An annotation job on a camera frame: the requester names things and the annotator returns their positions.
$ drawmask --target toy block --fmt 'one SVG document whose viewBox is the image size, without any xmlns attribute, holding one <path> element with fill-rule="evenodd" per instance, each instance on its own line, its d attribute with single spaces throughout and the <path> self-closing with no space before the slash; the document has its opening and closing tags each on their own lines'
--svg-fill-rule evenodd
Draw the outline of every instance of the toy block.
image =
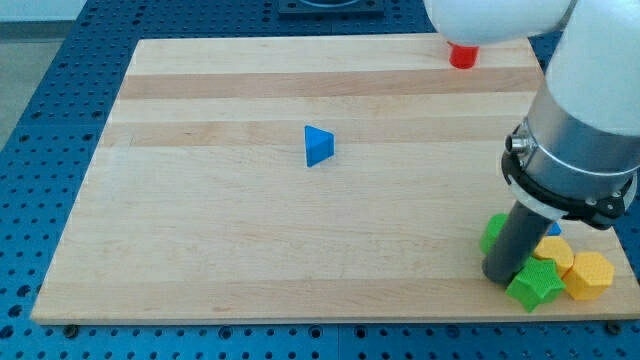
<svg viewBox="0 0 640 360">
<path fill-rule="evenodd" d="M 545 236 L 533 251 L 538 260 L 553 260 L 558 276 L 563 277 L 573 266 L 573 250 L 560 236 Z"/>
<path fill-rule="evenodd" d="M 312 167 L 333 156 L 333 134 L 307 125 L 304 127 L 304 146 L 307 153 L 307 166 Z"/>
<path fill-rule="evenodd" d="M 507 214 L 495 214 L 489 219 L 484 234 L 482 234 L 482 238 L 480 238 L 480 250 L 482 250 L 483 253 L 489 253 L 489 249 L 491 249 L 493 243 L 496 242 L 498 234 L 500 234 L 500 230 L 506 221 Z"/>
<path fill-rule="evenodd" d="M 553 225 L 551 225 L 551 229 L 549 229 L 549 232 L 547 233 L 547 236 L 558 236 L 560 234 L 562 234 L 560 224 L 553 223 Z"/>
<path fill-rule="evenodd" d="M 582 252 L 576 254 L 562 280 L 575 300 L 593 300 L 611 286 L 614 273 L 613 264 L 599 252 Z"/>
<path fill-rule="evenodd" d="M 538 305 L 555 300 L 564 288 L 553 260 L 530 258 L 507 287 L 507 295 L 532 312 Z"/>
</svg>

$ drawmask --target yellow block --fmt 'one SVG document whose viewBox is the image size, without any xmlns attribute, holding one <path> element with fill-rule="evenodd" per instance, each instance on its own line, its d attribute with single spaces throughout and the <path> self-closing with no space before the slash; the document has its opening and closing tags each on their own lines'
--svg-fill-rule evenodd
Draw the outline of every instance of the yellow block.
<svg viewBox="0 0 640 360">
<path fill-rule="evenodd" d="M 575 300 L 593 300 L 611 286 L 614 273 L 615 267 L 599 252 L 582 252 L 562 280 Z"/>
<path fill-rule="evenodd" d="M 560 236 L 545 236 L 533 251 L 533 257 L 538 260 L 553 260 L 556 262 L 556 272 L 561 278 L 573 266 L 573 251 L 569 244 Z"/>
</svg>

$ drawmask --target blue block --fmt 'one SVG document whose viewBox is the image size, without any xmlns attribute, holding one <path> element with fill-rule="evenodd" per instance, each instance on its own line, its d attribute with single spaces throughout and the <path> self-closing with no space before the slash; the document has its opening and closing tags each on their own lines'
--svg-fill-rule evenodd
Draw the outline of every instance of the blue block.
<svg viewBox="0 0 640 360">
<path fill-rule="evenodd" d="M 562 228 L 560 227 L 560 225 L 558 225 L 558 223 L 553 223 L 553 226 L 551 226 L 551 229 L 549 229 L 547 235 L 558 236 L 560 234 L 562 234 Z"/>
<path fill-rule="evenodd" d="M 304 146 L 307 151 L 307 166 L 333 156 L 333 134 L 313 126 L 304 127 Z"/>
</svg>

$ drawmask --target blue pegboard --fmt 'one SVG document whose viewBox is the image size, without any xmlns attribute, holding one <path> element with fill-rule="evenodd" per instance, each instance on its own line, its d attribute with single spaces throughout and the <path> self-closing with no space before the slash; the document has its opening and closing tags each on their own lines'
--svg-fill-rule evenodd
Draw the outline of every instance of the blue pegboard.
<svg viewBox="0 0 640 360">
<path fill-rule="evenodd" d="M 278 18 L 263 0 L 89 0 L 0 152 L 0 359 L 639 358 L 640 323 L 63 327 L 29 320 L 141 38 L 432 32 L 421 0 L 384 16 Z M 559 33 L 531 39 L 546 66 Z M 640 205 L 616 231 L 640 275 Z"/>
</svg>

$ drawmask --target wooden table surface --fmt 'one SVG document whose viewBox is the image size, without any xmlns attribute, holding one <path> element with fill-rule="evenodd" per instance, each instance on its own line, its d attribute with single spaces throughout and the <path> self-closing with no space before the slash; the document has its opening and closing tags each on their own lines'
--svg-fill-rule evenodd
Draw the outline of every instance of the wooden table surface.
<svg viewBox="0 0 640 360">
<path fill-rule="evenodd" d="M 562 223 L 616 266 L 598 300 L 526 313 L 481 271 L 514 198 L 504 136 L 543 77 L 526 40 L 455 70 L 436 34 L 143 40 L 32 317 L 42 324 L 637 318 L 613 231 Z M 304 126 L 335 134 L 305 166 Z"/>
</svg>

